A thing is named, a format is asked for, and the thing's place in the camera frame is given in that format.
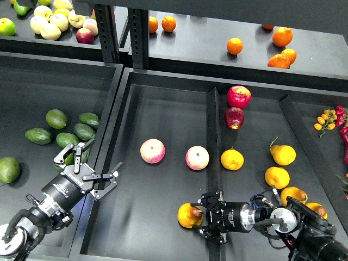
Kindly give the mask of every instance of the apple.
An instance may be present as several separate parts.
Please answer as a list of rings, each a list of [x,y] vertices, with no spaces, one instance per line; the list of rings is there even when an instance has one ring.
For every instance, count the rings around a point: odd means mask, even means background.
[[[23,7],[19,5],[17,1],[15,1],[15,3],[13,4],[13,9],[15,9],[16,14],[18,14],[19,16],[24,16],[31,9],[31,7]]]
[[[97,21],[92,19],[92,18],[86,19],[83,22],[82,28],[90,29],[91,32],[93,33],[93,36],[97,36],[98,35]]]
[[[93,33],[91,32],[90,29],[87,29],[87,28],[80,28],[77,30],[76,40],[80,44],[83,44],[83,43],[88,45],[94,44]]]
[[[230,107],[244,109],[250,102],[250,91],[241,85],[232,86],[227,92],[227,103]]]
[[[244,112],[237,107],[225,111],[225,123],[231,129],[240,129],[244,122]]]
[[[49,6],[49,5],[51,5],[51,0],[38,0],[38,4]]]
[[[46,40],[56,40],[60,37],[61,31],[55,24],[45,23],[42,25],[40,34]]]
[[[158,139],[148,139],[140,147],[140,155],[150,164],[160,162],[165,154],[165,147]]]
[[[75,14],[75,10],[71,10],[67,19],[69,20],[69,23],[75,28],[81,28],[84,21],[86,20],[86,17],[84,15],[77,15]]]
[[[34,16],[42,16],[47,20],[47,22],[49,22],[51,15],[53,15],[52,10],[45,5],[39,5],[34,10]]]
[[[0,19],[0,35],[13,36],[16,33],[15,24],[8,18]]]
[[[35,34],[41,34],[41,28],[46,23],[48,23],[48,21],[42,16],[34,16],[30,19],[30,27]]]
[[[63,14],[52,15],[49,22],[55,24],[61,32],[66,31],[69,27],[69,21]]]
[[[186,164],[192,170],[202,170],[209,163],[209,153],[202,146],[193,146],[186,153]]]

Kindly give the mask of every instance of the pink apple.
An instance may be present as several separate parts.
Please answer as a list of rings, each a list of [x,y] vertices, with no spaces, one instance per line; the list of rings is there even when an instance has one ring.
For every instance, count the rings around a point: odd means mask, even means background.
[[[140,147],[140,155],[144,161],[150,164],[160,162],[165,154],[165,147],[158,139],[146,140]]]
[[[87,28],[80,28],[76,32],[76,40],[80,44],[89,44],[92,45],[94,44],[94,37],[93,33],[91,32],[90,29]]]
[[[227,103],[230,107],[244,109],[250,102],[250,91],[241,85],[232,86],[227,93]]]
[[[209,163],[209,153],[201,146],[194,146],[187,151],[185,160],[190,169],[202,170]]]
[[[91,32],[93,33],[93,36],[97,36],[98,35],[97,21],[92,19],[92,18],[86,19],[83,22],[82,28],[90,29]]]

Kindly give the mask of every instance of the orange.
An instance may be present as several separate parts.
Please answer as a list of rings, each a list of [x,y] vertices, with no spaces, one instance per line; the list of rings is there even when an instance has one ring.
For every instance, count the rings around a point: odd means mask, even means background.
[[[283,189],[289,184],[290,175],[282,167],[270,167],[266,170],[265,181],[269,186],[274,185],[276,189]]]
[[[273,43],[278,47],[285,47],[293,40],[293,31],[289,27],[279,27],[273,34]]]
[[[306,204],[306,206],[322,216],[324,219],[327,219],[327,211],[321,204],[316,202],[309,202]]]
[[[297,187],[286,187],[281,192],[281,200],[282,200],[284,206],[286,206],[288,204],[287,196],[293,197],[293,198],[297,199],[298,201],[301,201],[301,203],[303,203],[303,204],[305,204],[307,199],[308,199],[307,193],[305,191],[303,191]]]
[[[166,16],[165,18],[163,18],[163,20],[162,20],[162,28],[166,32],[170,33],[172,31],[174,31],[175,27],[176,27],[176,20],[175,20],[174,17]]]
[[[239,38],[231,38],[227,42],[227,50],[230,54],[237,55],[243,49],[243,42]]]
[[[153,34],[154,32],[156,32],[158,29],[158,21],[156,19],[156,17],[150,16],[148,18],[148,31],[150,32],[150,34]]]
[[[290,59],[285,54],[276,54],[268,61],[267,66],[288,69]]]
[[[262,27],[266,30],[272,30],[274,26],[271,26],[270,24],[263,24]]]
[[[297,57],[297,53],[293,49],[285,49],[282,51],[282,54],[285,54],[289,58],[290,64],[293,64]]]
[[[203,214],[199,207],[192,207],[190,203],[182,204],[178,210],[179,224],[185,228],[200,226],[203,221]]]

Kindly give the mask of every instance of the pear stem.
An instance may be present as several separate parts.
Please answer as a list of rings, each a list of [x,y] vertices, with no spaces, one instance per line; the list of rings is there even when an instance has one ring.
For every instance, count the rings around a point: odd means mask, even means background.
[[[274,143],[277,139],[278,139],[278,137],[276,137],[276,138],[274,139],[274,141],[271,142],[270,147],[272,147],[273,143]]]

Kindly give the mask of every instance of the red chili pepper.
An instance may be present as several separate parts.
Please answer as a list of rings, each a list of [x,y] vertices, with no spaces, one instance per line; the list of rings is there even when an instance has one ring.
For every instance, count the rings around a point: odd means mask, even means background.
[[[344,122],[343,121],[338,121],[338,122],[336,122],[336,127],[338,127],[338,126],[342,126],[344,124]]]
[[[341,133],[344,144],[346,145],[346,150],[344,153],[344,162],[348,164],[348,136],[346,135],[346,133],[348,132],[348,127],[343,127],[339,132]]]
[[[344,112],[344,107],[341,106],[341,105],[337,105],[336,106],[336,115],[339,116],[339,115],[342,115]]]

